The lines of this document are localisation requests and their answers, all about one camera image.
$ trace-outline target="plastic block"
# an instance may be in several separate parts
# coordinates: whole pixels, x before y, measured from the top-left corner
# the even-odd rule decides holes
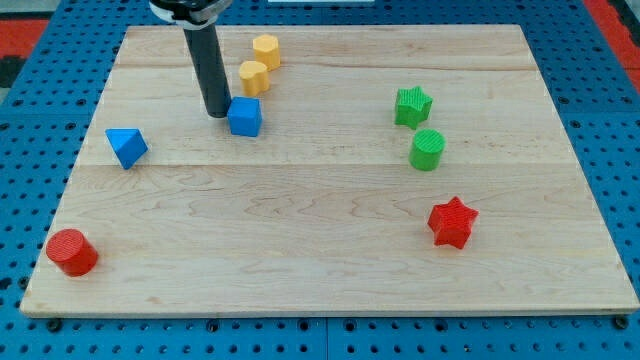
[[[55,233],[47,242],[47,257],[68,276],[81,276],[93,269],[98,252],[76,229]]]
[[[227,117],[233,135],[258,136],[262,125],[260,100],[241,96],[234,97]]]
[[[280,67],[280,45],[277,37],[264,34],[253,39],[253,53],[256,61],[267,65],[268,71]]]
[[[399,89],[396,96],[396,125],[407,125],[415,130],[418,124],[429,118],[433,99],[420,86]]]
[[[465,206],[457,196],[447,204],[434,206],[427,222],[435,235],[434,244],[463,249],[477,216],[478,211]]]
[[[240,65],[240,80],[245,96],[256,96],[269,90],[267,65],[258,61],[245,61]]]
[[[445,146],[444,136],[436,130],[420,130],[413,137],[409,163],[418,170],[434,170],[440,164],[440,156]]]
[[[125,170],[129,170],[148,150],[138,129],[107,129],[105,134]]]

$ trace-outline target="red star block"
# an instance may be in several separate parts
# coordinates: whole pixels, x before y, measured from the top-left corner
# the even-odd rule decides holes
[[[435,245],[464,248],[477,216],[478,211],[465,206],[457,196],[447,204],[434,206],[427,224],[435,234]]]

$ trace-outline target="blue pyramid block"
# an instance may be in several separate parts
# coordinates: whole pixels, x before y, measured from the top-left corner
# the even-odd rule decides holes
[[[138,129],[107,129],[105,134],[125,170],[129,170],[148,150]]]
[[[227,112],[229,128],[233,135],[256,137],[262,125],[260,100],[236,96]]]

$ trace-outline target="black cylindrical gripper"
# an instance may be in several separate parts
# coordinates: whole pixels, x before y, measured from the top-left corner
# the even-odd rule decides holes
[[[187,38],[207,113],[216,118],[227,116],[231,95],[215,25],[211,24],[201,30],[184,30],[184,36]]]

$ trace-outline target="yellow block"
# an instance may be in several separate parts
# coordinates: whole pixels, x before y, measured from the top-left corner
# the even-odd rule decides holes
[[[240,65],[240,80],[244,96],[253,97],[269,90],[267,65],[258,61],[245,61]]]
[[[267,65],[267,70],[271,71],[280,67],[280,45],[277,37],[264,34],[253,39],[253,52],[256,61]]]

